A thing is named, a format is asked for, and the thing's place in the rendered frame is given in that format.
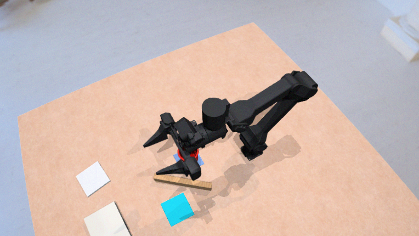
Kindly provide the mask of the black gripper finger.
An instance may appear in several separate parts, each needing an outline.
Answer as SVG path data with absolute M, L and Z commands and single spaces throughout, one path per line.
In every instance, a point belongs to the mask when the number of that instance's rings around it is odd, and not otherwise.
M 187 169 L 182 161 L 180 159 L 175 164 L 165 167 L 163 169 L 160 169 L 156 172 L 157 175 L 166 175 L 166 174 L 176 174 L 176 175 L 186 175 L 188 177 Z
M 166 128 L 163 125 L 162 121 L 160 121 L 160 126 L 158 128 L 158 130 L 156 131 L 156 133 L 150 138 L 148 139 L 144 144 L 143 147 L 149 147 L 153 144 L 165 141 L 168 139 L 168 135 L 166 132 Z

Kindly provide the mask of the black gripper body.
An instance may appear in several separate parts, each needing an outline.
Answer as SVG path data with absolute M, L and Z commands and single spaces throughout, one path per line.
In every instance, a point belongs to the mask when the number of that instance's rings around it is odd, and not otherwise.
M 173 124 L 175 123 L 172 115 L 170 113 L 163 113 L 160 115 L 163 125 L 166 128 L 167 135 L 171 135 L 178 150 L 180 151 L 183 159 L 185 160 L 183 163 L 187 169 L 187 173 L 190 176 L 192 181 L 195 181 L 201 177 L 201 167 L 199 163 L 196 161 L 195 157 L 191 157 L 191 152 L 198 149 L 198 148 L 205 148 L 205 145 L 209 144 L 208 135 L 201 124 L 195 125 L 196 130 L 199 132 L 200 130 L 203 132 L 203 140 L 196 146 L 188 146 L 186 141 L 183 141 L 179 133 L 177 133 L 176 128 L 174 128 Z M 184 151 L 183 148 L 184 147 Z

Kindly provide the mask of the brown wooden plank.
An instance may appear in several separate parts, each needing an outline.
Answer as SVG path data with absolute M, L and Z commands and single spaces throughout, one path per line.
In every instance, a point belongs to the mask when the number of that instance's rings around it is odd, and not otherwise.
M 169 175 L 157 175 L 156 173 L 154 173 L 153 179 L 161 183 L 173 184 L 177 186 L 190 187 L 190 188 L 209 190 L 209 191 L 212 190 L 211 182 L 192 181 L 191 179 L 169 176 Z

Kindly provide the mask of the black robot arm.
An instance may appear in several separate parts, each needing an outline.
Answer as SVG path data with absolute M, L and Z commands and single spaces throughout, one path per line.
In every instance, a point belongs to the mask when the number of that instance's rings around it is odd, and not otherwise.
M 202 103 L 202 123 L 209 143 L 222 138 L 228 130 L 240 133 L 244 146 L 244 156 L 249 161 L 263 154 L 268 145 L 267 135 L 273 127 L 297 104 L 316 95 L 318 84 L 305 71 L 292 71 L 257 93 L 248 100 L 238 100 L 232 104 L 225 98 L 207 98 Z M 253 120 L 262 111 L 276 103 L 268 113 L 256 124 Z M 198 145 L 204 138 L 203 132 L 196 130 L 195 120 L 189 121 L 182 117 L 173 124 L 180 138 L 188 146 Z

